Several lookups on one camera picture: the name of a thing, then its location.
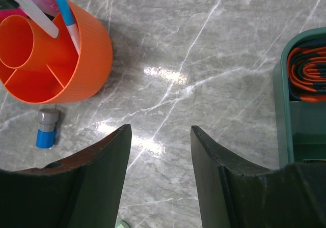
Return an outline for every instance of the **orange pen holder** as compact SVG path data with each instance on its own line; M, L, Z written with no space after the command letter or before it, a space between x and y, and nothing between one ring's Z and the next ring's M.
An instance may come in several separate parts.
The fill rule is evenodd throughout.
M61 14L52 38L32 20L0 19L0 80L17 99L32 103L76 102L93 96L110 74L113 51L104 26L69 1L80 35L80 55Z

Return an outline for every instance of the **blue cap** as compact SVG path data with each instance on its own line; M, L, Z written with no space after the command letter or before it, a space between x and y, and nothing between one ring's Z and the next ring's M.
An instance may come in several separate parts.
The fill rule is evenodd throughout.
M37 131L36 146L38 148L50 148L55 143L56 131L43 132Z
M75 24L75 19L70 10L69 4L67 0L56 0L60 13L62 15L63 21L66 26L71 26Z

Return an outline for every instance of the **marble floor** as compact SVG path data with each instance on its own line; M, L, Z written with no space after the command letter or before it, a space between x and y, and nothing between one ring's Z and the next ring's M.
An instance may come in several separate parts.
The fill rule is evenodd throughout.
M39 107L1 85L0 168L43 167L131 124L118 218L134 228L201 227L191 125L278 168L271 72L293 36L326 25L326 0L72 1L108 29L110 77L89 100L57 105L64 117L50 150L35 147Z

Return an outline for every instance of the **green container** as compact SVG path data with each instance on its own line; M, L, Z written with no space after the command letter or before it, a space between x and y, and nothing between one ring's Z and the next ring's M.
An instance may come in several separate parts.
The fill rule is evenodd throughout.
M279 163L326 159L326 102L289 100L287 58L303 42L326 38L326 28L315 28L295 36L284 48L273 70Z

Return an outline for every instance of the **orange plastic container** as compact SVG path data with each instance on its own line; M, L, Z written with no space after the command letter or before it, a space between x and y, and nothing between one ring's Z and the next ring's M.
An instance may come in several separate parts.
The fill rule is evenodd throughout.
M113 51L104 26L69 1L80 35L80 55L61 15L53 20L59 37L30 19L0 19L0 80L17 99L32 103L76 102L93 96L110 74Z

